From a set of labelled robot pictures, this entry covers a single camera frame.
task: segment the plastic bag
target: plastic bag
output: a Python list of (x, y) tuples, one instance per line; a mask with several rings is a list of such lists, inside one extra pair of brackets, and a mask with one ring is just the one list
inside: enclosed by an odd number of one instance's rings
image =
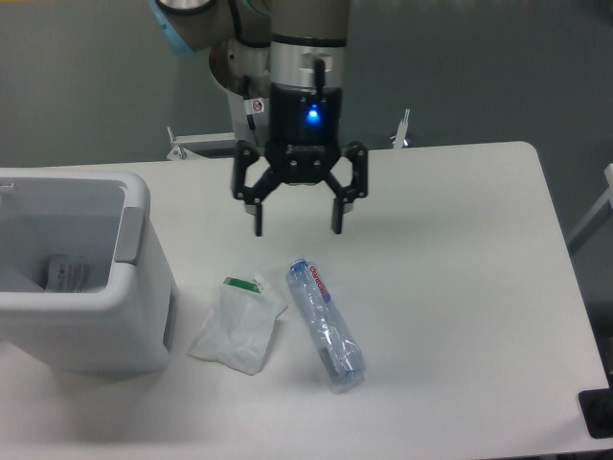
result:
[(275, 319), (286, 308), (258, 271), (238, 270), (221, 285), (188, 355), (253, 376), (261, 370)]

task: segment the blue led light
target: blue led light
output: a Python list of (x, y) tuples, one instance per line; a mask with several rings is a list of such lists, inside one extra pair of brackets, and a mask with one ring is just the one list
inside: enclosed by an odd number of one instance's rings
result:
[(317, 111), (317, 105), (313, 105), (308, 114), (306, 115), (306, 121), (312, 125), (319, 124), (321, 117), (319, 116), (319, 112)]

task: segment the black cable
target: black cable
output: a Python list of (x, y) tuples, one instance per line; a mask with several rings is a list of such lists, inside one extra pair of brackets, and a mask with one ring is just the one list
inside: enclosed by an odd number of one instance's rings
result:
[[(249, 84), (251, 84), (251, 79), (248, 76), (242, 77), (242, 99), (244, 101), (248, 101), (249, 98)], [(249, 125), (249, 129), (253, 131), (253, 137), (256, 141), (256, 145), (260, 146), (260, 140), (258, 139), (258, 133), (256, 132), (256, 122), (253, 118), (253, 114), (247, 114), (247, 124)]]

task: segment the warning sticker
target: warning sticker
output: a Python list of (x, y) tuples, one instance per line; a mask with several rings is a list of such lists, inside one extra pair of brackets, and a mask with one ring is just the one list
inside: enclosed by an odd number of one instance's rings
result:
[(263, 113), (265, 110), (264, 99), (249, 99), (245, 101), (245, 113), (247, 115), (255, 115), (257, 113)]

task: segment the bottle label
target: bottle label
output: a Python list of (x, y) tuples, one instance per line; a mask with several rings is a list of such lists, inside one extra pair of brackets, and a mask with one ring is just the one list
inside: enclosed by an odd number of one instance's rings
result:
[(317, 272), (317, 268), (315, 267), (315, 265), (308, 265), (308, 271), (310, 272), (310, 275), (313, 277), (313, 281), (315, 281), (315, 284), (317, 285), (317, 288), (319, 289), (319, 291), (322, 293), (322, 297), (324, 298), (324, 302), (328, 303), (331, 299), (328, 290), (326, 289), (326, 285), (324, 285), (324, 282), (322, 281), (322, 279), (319, 277), (319, 273)]

